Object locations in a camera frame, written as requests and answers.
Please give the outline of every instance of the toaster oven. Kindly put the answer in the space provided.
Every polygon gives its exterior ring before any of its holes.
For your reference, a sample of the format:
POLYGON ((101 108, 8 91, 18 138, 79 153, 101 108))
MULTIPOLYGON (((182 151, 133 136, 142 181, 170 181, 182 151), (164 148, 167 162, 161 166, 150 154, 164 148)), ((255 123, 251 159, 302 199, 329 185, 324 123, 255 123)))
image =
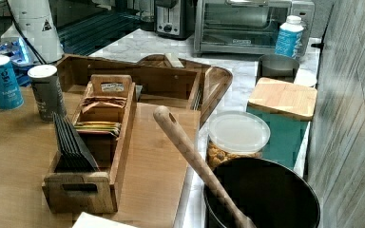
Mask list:
POLYGON ((308 45, 314 10, 311 0, 200 0, 194 53, 274 53, 279 27, 288 15, 296 15, 304 26, 298 51, 298 56, 302 56, 308 45))

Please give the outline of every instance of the blue label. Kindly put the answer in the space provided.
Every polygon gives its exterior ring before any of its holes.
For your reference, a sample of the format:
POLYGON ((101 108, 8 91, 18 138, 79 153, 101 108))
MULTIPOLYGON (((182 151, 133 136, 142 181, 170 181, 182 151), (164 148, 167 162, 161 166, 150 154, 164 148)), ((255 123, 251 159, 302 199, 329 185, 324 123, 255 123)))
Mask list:
POLYGON ((0 109, 14 109, 23 104, 22 93, 11 63, 0 66, 0 109))
POLYGON ((277 46, 275 47, 275 53, 296 58, 300 45, 301 34, 302 31, 292 32, 289 30, 281 29, 279 31, 277 46))

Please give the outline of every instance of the teal box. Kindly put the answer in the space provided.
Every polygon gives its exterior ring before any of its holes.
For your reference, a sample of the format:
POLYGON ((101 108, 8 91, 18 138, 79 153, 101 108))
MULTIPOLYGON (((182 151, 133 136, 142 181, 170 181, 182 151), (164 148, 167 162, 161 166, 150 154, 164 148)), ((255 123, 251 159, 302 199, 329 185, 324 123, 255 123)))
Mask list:
POLYGON ((264 120, 271 131, 262 157, 293 169, 307 125, 313 120, 317 90, 270 78, 260 78, 247 112, 264 120))
POLYGON ((293 169, 308 122, 267 113, 250 106, 247 106, 247 112, 263 119, 271 130, 269 142, 262 149, 262 158, 293 169))

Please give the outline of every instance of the cereal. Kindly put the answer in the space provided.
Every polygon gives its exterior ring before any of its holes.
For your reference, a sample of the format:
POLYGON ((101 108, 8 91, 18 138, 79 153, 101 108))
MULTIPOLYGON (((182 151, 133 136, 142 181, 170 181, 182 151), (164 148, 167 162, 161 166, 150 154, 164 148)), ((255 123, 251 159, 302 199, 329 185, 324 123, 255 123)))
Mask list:
POLYGON ((206 161, 211 170, 214 170, 218 165, 223 162, 227 162, 236 158, 260 158, 261 152, 250 153, 247 155, 238 155, 225 152, 215 146, 212 142, 209 142, 207 149, 206 161))

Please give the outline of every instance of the toaster oven door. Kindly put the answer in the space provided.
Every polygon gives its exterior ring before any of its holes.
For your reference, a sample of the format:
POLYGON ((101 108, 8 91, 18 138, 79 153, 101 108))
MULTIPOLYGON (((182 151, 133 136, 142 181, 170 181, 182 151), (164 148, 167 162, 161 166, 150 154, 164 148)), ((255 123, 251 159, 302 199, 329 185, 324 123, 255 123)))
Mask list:
POLYGON ((289 8, 248 7, 203 0, 201 52, 273 53, 289 8))

